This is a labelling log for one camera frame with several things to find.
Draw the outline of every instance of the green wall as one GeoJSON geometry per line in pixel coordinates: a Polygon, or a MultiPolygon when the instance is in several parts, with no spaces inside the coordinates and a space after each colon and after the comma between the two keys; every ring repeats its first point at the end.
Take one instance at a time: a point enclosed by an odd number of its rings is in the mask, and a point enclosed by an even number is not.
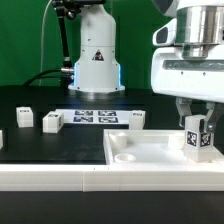
{"type": "MultiPolygon", "coordinates": [[[[42,17],[48,0],[4,1],[0,13],[0,85],[22,84],[40,71],[42,17]]],[[[117,22],[116,58],[127,88],[150,88],[153,32],[168,20],[150,0],[111,0],[105,8],[117,22]]],[[[66,21],[70,54],[80,51],[80,19],[66,21]]],[[[56,14],[50,8],[45,35],[44,70],[61,67],[62,49],[56,14]]],[[[42,84],[57,85],[57,81],[42,84]]]]}

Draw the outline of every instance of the white platform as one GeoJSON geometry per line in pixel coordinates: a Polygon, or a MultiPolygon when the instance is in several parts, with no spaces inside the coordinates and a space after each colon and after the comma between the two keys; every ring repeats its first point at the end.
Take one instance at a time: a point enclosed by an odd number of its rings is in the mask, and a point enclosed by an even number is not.
{"type": "Polygon", "coordinates": [[[223,191],[223,156],[186,159],[183,138],[182,131],[105,130],[107,165],[0,165],[0,191],[223,191]],[[127,137],[123,149],[111,140],[119,132],[127,137]],[[135,159],[116,162],[117,154],[135,159]]]}

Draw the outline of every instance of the cable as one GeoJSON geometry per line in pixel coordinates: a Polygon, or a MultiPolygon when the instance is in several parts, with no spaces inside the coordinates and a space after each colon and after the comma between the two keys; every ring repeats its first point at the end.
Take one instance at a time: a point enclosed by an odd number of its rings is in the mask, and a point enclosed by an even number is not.
{"type": "Polygon", "coordinates": [[[44,78],[43,76],[45,76],[45,75],[47,75],[47,74],[50,74],[50,73],[55,73],[55,72],[61,72],[61,69],[60,69],[60,68],[55,68],[55,69],[50,69],[50,70],[41,72],[41,73],[35,75],[33,78],[27,80],[27,81],[23,84],[23,86],[29,86],[30,83],[32,83],[34,80],[44,78]]]}
{"type": "Polygon", "coordinates": [[[45,37],[45,26],[46,26],[46,18],[47,12],[51,5],[52,0],[50,0],[45,8],[43,21],[42,21],[42,31],[41,31],[41,62],[40,62],[40,72],[43,72],[44,66],[44,37],[45,37]]]}
{"type": "Polygon", "coordinates": [[[70,76],[68,76],[68,75],[55,75],[55,76],[36,77],[36,78],[32,79],[32,82],[37,80],[37,79],[61,79],[61,78],[70,78],[70,76]]]}

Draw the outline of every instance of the white cube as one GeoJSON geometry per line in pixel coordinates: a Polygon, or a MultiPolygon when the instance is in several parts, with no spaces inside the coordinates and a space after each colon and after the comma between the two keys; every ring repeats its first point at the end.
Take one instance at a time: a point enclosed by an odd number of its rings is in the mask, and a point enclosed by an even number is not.
{"type": "Polygon", "coordinates": [[[142,130],[145,125],[145,111],[133,110],[129,117],[129,129],[142,130]]]}
{"type": "Polygon", "coordinates": [[[2,130],[0,130],[0,149],[2,149],[3,147],[3,134],[2,134],[2,130]]]}
{"type": "Polygon", "coordinates": [[[43,118],[44,133],[58,133],[64,125],[64,114],[51,111],[43,118]]]}
{"type": "Polygon", "coordinates": [[[196,161],[209,161],[217,157],[214,148],[214,134],[200,132],[200,121],[204,115],[186,117],[184,153],[188,158],[196,161]]]}
{"type": "Polygon", "coordinates": [[[33,127],[33,111],[30,107],[17,107],[16,116],[19,128],[33,127]]]}

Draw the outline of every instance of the black table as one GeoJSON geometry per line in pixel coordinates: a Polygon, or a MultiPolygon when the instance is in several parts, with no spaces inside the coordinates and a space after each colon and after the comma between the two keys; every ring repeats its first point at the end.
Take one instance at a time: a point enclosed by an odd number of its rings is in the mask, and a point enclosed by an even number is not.
{"type": "MultiPolygon", "coordinates": [[[[105,164],[103,130],[120,126],[65,125],[42,133],[42,118],[55,109],[145,110],[145,128],[180,129],[175,98],[150,90],[128,90],[110,101],[68,96],[58,87],[0,87],[1,164],[105,164]],[[19,129],[16,107],[30,106],[34,128],[19,129]]],[[[195,102],[193,114],[205,113],[195,102]]],[[[223,118],[215,145],[224,146],[223,118]]],[[[1,223],[224,223],[223,192],[0,192],[1,223]]]]}

